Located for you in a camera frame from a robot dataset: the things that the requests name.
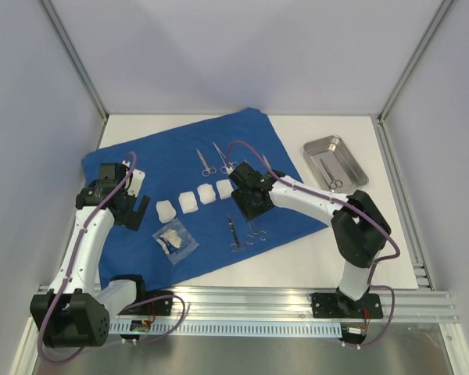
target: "gray floor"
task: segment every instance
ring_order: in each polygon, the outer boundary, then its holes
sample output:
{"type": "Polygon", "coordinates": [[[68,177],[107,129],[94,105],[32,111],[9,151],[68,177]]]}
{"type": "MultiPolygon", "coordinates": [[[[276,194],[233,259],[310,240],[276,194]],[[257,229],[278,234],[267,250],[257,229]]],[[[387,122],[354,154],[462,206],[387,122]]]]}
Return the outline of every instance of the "gray floor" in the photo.
{"type": "MultiPolygon", "coordinates": [[[[380,329],[371,327],[371,337],[380,329]]],[[[92,351],[44,375],[251,375],[251,374],[438,374],[452,373],[437,325],[393,325],[374,348],[352,350],[313,338],[172,336],[150,345],[92,351]]]]}

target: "white wall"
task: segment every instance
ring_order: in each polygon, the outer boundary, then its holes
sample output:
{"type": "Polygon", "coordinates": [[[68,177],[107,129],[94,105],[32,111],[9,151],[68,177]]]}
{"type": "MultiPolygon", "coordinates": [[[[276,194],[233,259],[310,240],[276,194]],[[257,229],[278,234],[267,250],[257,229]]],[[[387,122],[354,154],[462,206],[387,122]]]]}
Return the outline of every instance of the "white wall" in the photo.
{"type": "Polygon", "coordinates": [[[441,0],[53,0],[111,113],[379,113],[441,0]]]}
{"type": "Polygon", "coordinates": [[[63,254],[101,120],[35,0],[0,0],[0,374],[63,254]]]}
{"type": "Polygon", "coordinates": [[[469,0],[456,2],[388,129],[438,288],[469,344],[469,0]]]}

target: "metal tray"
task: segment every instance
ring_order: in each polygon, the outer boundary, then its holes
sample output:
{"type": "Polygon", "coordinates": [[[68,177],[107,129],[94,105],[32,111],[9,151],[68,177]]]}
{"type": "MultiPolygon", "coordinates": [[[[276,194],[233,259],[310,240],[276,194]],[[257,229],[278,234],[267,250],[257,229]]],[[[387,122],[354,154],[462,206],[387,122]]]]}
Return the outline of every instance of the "metal tray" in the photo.
{"type": "Polygon", "coordinates": [[[368,184],[368,177],[338,135],[317,139],[304,145],[304,159],[324,190],[351,193],[368,184]],[[334,186],[329,173],[338,182],[334,186]]]}

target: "table top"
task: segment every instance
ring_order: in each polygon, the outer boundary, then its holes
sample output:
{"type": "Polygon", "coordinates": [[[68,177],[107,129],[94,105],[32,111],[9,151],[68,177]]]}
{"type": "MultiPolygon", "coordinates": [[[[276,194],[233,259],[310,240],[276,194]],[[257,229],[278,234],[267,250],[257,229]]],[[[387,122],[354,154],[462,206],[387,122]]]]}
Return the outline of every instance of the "table top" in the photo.
{"type": "MultiPolygon", "coordinates": [[[[204,115],[111,115],[100,147],[142,138],[160,131],[216,116],[204,115]]],[[[389,185],[374,125],[368,116],[269,116],[295,168],[305,184],[319,187],[303,157],[303,145],[314,139],[340,136],[368,175],[361,188],[374,200],[392,228],[392,237],[401,249],[398,259],[381,262],[372,284],[416,289],[396,204],[389,185]]],[[[381,255],[393,253],[387,244],[381,255]]],[[[335,288],[344,266],[331,228],[310,234],[286,245],[186,280],[180,285],[266,288],[335,288]]]]}

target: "clear plastic bag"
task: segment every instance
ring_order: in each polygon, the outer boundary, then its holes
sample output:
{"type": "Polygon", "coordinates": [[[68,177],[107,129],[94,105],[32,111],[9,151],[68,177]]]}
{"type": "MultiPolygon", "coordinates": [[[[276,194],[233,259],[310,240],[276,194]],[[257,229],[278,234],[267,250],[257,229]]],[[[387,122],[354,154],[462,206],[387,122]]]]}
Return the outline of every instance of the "clear plastic bag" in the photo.
{"type": "Polygon", "coordinates": [[[174,265],[198,247],[198,243],[179,219],[174,219],[170,223],[165,224],[153,234],[153,238],[160,244],[166,257],[174,265]]]}

